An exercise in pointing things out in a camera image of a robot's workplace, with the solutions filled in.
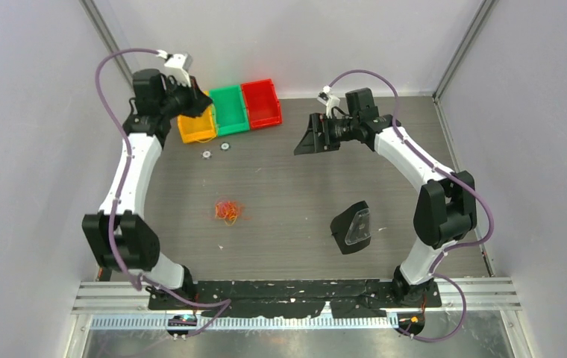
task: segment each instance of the green bin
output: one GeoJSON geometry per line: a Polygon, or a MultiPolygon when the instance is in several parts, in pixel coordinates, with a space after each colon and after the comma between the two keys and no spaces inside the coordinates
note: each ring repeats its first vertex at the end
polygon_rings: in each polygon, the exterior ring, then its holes
{"type": "Polygon", "coordinates": [[[216,106],[218,136],[245,132],[250,129],[244,96],[240,86],[212,89],[209,96],[216,106]]]}

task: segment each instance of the plastic bin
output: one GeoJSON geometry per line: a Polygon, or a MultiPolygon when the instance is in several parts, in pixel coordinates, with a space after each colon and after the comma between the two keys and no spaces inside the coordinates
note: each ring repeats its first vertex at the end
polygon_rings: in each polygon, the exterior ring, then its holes
{"type": "Polygon", "coordinates": [[[216,125],[219,136],[248,131],[244,97],[239,86],[212,89],[210,97],[216,106],[216,125]]]}
{"type": "Polygon", "coordinates": [[[216,110],[213,105],[209,106],[202,116],[190,118],[186,116],[178,117],[178,130],[184,143],[201,142],[217,136],[216,131],[216,110]]]}
{"type": "Polygon", "coordinates": [[[241,87],[251,129],[281,124],[281,106],[272,80],[250,82],[241,87]]]}

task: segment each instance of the clear plastic part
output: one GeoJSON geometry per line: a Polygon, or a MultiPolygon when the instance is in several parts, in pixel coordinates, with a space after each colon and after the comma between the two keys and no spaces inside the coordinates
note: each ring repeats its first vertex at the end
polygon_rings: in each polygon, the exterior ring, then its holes
{"type": "Polygon", "coordinates": [[[349,225],[347,235],[345,236],[346,245],[353,245],[372,237],[372,233],[370,231],[370,217],[371,213],[369,212],[369,208],[362,209],[354,215],[354,218],[351,220],[351,224],[349,225]]]}

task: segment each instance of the red bin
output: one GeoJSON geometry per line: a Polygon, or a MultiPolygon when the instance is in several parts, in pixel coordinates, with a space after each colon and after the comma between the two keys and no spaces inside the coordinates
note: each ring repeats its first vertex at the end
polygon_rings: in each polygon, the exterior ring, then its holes
{"type": "Polygon", "coordinates": [[[249,82],[241,87],[251,129],[281,124],[281,106],[272,80],[249,82]]]}

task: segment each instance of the white wall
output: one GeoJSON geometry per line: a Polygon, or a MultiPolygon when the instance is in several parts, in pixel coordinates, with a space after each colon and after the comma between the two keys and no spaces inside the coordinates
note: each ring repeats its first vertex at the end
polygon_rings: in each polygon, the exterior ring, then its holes
{"type": "Polygon", "coordinates": [[[501,0],[442,98],[488,245],[544,357],[567,357],[567,1],[501,0]]]}
{"type": "MultiPolygon", "coordinates": [[[[431,94],[479,7],[475,0],[105,0],[121,48],[188,51],[205,89],[272,78],[280,97],[314,97],[353,68],[402,95],[431,94]]],[[[134,69],[157,66],[149,58],[134,69]]],[[[340,88],[370,86],[364,76],[340,88]]]]}
{"type": "MultiPolygon", "coordinates": [[[[0,357],[58,357],[82,278],[81,231],[119,156],[94,90],[107,54],[77,1],[0,0],[0,357]]],[[[103,83],[119,114],[128,85],[103,83]]]]}

